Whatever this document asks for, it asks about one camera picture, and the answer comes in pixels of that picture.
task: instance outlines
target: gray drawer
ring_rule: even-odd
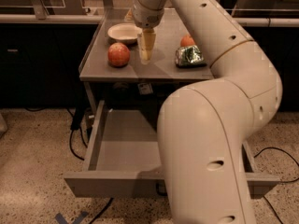
[[[249,144],[243,160],[252,198],[261,198],[277,183],[259,173]],[[77,197],[163,197],[166,195],[157,135],[138,110],[107,110],[100,102],[81,172],[64,175]]]

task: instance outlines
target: speckled floor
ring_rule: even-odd
[[[82,167],[68,147],[70,114],[65,109],[0,112],[8,126],[0,139],[0,223],[89,223],[108,199],[76,198],[64,182],[65,172]],[[264,147],[280,147],[299,160],[298,129],[299,113],[278,113],[250,138],[249,145],[254,154]],[[73,144],[84,156],[79,132],[75,132]],[[295,162],[276,150],[265,151],[256,163],[261,171],[277,174],[282,180],[299,176]],[[278,185],[266,197],[284,224],[298,223],[298,182]],[[280,223],[264,199],[252,200],[252,205],[258,224]],[[94,223],[173,222],[168,201],[161,198],[115,199]]]

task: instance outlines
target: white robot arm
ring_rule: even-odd
[[[159,24],[166,0],[135,0],[137,26]],[[215,0],[170,0],[215,79],[175,91],[158,120],[175,223],[256,223],[242,143],[278,111],[282,85],[259,45]]]

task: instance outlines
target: small white bowl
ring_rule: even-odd
[[[137,41],[137,35],[141,33],[142,29],[133,23],[117,24],[108,30],[110,38],[127,45],[134,44]]]

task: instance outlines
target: cable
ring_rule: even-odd
[[[111,206],[112,202],[113,198],[110,198],[106,206],[104,206],[104,208],[89,222],[89,224],[92,224],[96,219],[102,216],[106,212],[106,210]]]
[[[24,109],[29,111],[29,112],[38,112],[38,111],[42,111],[42,110],[47,109],[47,108],[36,108],[36,109],[24,108]]]
[[[70,116],[73,118],[73,117],[74,117],[73,113],[72,113],[68,108],[67,108],[66,110],[67,110],[67,112],[70,114]],[[84,140],[84,137],[83,137],[83,131],[82,131],[81,126],[79,126],[78,129],[79,129],[79,131],[80,131],[80,136],[81,136],[82,143],[83,143],[83,145],[84,145],[85,147],[87,147],[87,144],[86,144],[86,142],[85,142],[85,140]],[[76,158],[78,158],[78,159],[84,161],[84,159],[83,159],[82,157],[80,157],[80,156],[75,152],[75,150],[73,149],[72,138],[73,138],[74,131],[75,131],[75,130],[72,130],[72,132],[71,132],[71,134],[70,134],[70,137],[69,137],[69,148],[70,148],[72,154],[73,154]]]
[[[285,154],[287,154],[296,164],[297,166],[299,166],[299,162],[291,155],[289,154],[288,152],[286,152],[285,150],[281,149],[281,148],[278,148],[278,147],[265,147],[263,148],[260,152],[258,152],[256,155],[254,155],[254,158],[258,157],[261,153],[263,153],[265,150],[267,149],[274,149],[274,150],[278,150],[278,151],[281,151]],[[299,180],[299,177],[297,177],[296,179],[294,180],[291,180],[291,181],[281,181],[279,184],[288,184],[288,183],[293,183],[293,182],[296,182]],[[269,202],[269,200],[266,198],[266,197],[263,197],[267,204],[269,205],[269,207],[272,209],[272,212],[274,213],[274,215],[277,217],[278,221],[283,224],[283,222],[281,221],[277,211],[274,209],[273,205]]]
[[[73,133],[74,131],[71,132],[70,136],[69,136],[69,149],[71,150],[72,154],[74,154],[74,156],[82,161],[84,161],[84,159],[82,157],[80,157],[73,149],[72,146],[72,138],[73,138]]]
[[[73,118],[74,115],[73,115],[73,113],[69,110],[69,108],[67,108],[66,110],[67,110],[68,114],[70,114],[70,116]]]
[[[273,205],[269,202],[269,200],[267,200],[266,197],[263,197],[263,198],[266,200],[266,202],[268,203],[268,205],[269,205],[270,208],[272,209],[272,212],[273,212],[274,215],[277,217],[278,221],[279,221],[281,224],[283,224],[283,222],[281,221],[281,219],[280,219],[279,216],[278,216],[277,211],[274,209]]]
[[[281,148],[278,148],[278,147],[265,147],[263,148],[260,152],[258,152],[254,158],[258,157],[261,153],[263,153],[265,150],[267,149],[274,149],[274,150],[278,150],[278,151],[281,151],[285,154],[287,154],[296,164],[297,166],[299,167],[299,162],[291,155],[289,154],[288,152],[286,152],[285,150],[281,149]],[[290,181],[281,181],[280,184],[288,184],[288,183],[293,183],[293,182],[296,182],[299,180],[299,176],[297,178],[295,178],[294,180],[290,180]]]
[[[82,143],[83,143],[83,145],[84,145],[85,147],[87,147],[87,144],[86,144],[86,142],[85,142],[85,140],[84,140],[84,137],[83,137],[83,131],[82,131],[82,128],[80,127],[79,130],[80,130],[80,136],[81,136]]]

